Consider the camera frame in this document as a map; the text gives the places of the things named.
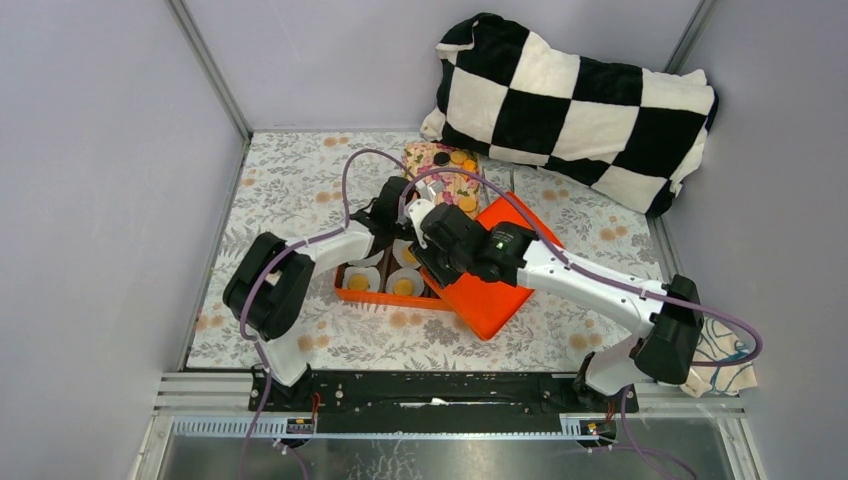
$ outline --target checkered pillow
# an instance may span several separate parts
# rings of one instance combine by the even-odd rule
[[[704,72],[676,76],[569,55],[481,13],[436,46],[443,78],[421,133],[568,175],[660,215],[701,163],[718,97]]]

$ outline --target yellow object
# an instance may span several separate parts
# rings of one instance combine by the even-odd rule
[[[412,295],[412,280],[408,278],[401,278],[397,282],[395,282],[394,293],[395,295]]]
[[[462,150],[454,150],[451,152],[451,163],[454,165],[462,165],[466,160],[471,158]]]
[[[350,276],[350,280],[347,282],[348,290],[356,290],[359,292],[364,292],[368,290],[368,277],[361,273],[356,273]]]
[[[401,250],[400,254],[403,257],[403,259],[406,260],[407,262],[409,262],[411,264],[418,263],[418,259],[415,258],[415,256],[412,255],[412,253],[409,251],[408,245],[406,247],[403,247],[403,250]]]
[[[474,160],[466,160],[462,162],[462,169],[471,173],[477,173],[477,162]]]
[[[459,209],[465,213],[477,210],[477,200],[471,197],[462,197],[459,199]]]

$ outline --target floral tablecloth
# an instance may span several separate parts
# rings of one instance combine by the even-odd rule
[[[364,147],[400,158],[414,132],[257,133],[244,165],[206,299],[195,325],[188,367],[243,368],[258,363],[221,295],[254,238],[271,231],[304,236],[342,218],[341,171]],[[484,175],[512,188],[572,252],[621,270],[660,278],[644,216],[565,177],[493,160]],[[351,169],[359,208],[398,168],[364,155]],[[484,191],[483,202],[494,192]],[[574,371],[593,349],[627,336],[615,323],[561,298],[536,292],[491,341],[482,342],[448,312],[341,302],[333,272],[310,284],[293,333],[314,368]]]

